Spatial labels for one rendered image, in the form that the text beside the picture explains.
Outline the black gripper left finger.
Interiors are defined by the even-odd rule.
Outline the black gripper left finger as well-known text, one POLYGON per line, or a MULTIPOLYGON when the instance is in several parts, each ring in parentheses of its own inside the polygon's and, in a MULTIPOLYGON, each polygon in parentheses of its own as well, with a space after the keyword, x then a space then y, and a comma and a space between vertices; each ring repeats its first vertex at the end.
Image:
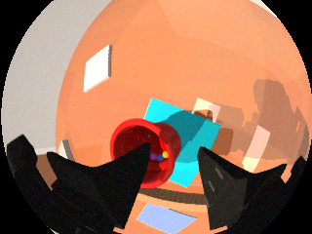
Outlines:
POLYGON ((151 143, 133 149, 120 159, 89 167, 47 152, 55 175, 74 190, 97 200, 114 227, 124 230, 148 168, 151 143))

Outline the beige flat block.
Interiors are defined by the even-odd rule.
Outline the beige flat block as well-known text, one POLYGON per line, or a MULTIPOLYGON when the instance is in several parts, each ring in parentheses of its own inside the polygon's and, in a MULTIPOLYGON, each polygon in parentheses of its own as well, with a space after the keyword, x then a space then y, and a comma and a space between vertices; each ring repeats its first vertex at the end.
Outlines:
POLYGON ((70 152, 69 145, 67 145, 67 140, 64 139, 59 145, 58 155, 62 157, 66 157, 66 159, 69 159, 71 161, 74 161, 73 155, 71 155, 71 152, 70 152))

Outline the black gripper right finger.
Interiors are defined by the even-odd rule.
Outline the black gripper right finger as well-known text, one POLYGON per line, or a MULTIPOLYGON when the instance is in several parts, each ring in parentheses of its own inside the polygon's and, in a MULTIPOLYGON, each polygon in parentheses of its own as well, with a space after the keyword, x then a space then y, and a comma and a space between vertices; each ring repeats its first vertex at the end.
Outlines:
POLYGON ((268 186, 285 172, 286 163, 268 171, 251 173, 230 163, 207 147, 200 147, 199 175, 206 196, 210 231, 226 226, 226 221, 237 215, 262 187, 268 186))

